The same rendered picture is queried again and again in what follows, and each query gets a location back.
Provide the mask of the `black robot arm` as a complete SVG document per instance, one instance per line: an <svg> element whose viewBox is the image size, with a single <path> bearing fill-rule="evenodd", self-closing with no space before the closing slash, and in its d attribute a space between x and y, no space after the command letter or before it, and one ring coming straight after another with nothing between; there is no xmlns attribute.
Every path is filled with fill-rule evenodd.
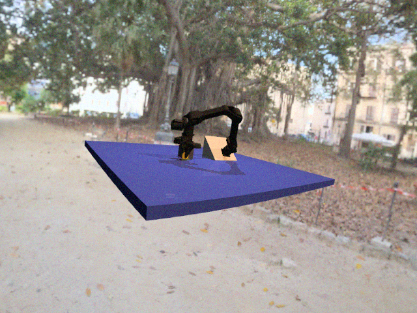
<svg viewBox="0 0 417 313"><path fill-rule="evenodd" d="M232 121L230 136L227 136L226 139L227 145L224 148L221 148L223 156L231 157L231 153L237 152L238 124L241 123L243 118L239 108L223 105L222 107L212 108L205 111L190 111L188 114L182 117L183 120L173 119L171 121L171 130L182 130L184 128L184 131L193 132L194 125L198 125L206 119L211 119L221 115L228 116ZM187 118L188 122L186 120ZM175 143L181 144L184 142L188 143L187 135L183 136L182 134L181 136L175 137Z"/></svg>

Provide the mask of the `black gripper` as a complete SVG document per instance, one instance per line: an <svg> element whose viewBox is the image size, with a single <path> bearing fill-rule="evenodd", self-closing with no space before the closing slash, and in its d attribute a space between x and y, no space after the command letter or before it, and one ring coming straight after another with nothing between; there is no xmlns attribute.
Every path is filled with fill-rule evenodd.
<svg viewBox="0 0 417 313"><path fill-rule="evenodd" d="M188 143L181 143L179 146L182 149L182 153L184 153L184 158L187 158L187 156L190 154L190 152L192 151L192 149L200 149L201 148L201 144L200 143L194 143L194 141L192 141L192 138L194 136L193 132L187 132L187 131L183 131L181 134L183 134L183 136L188 136Z"/></svg>

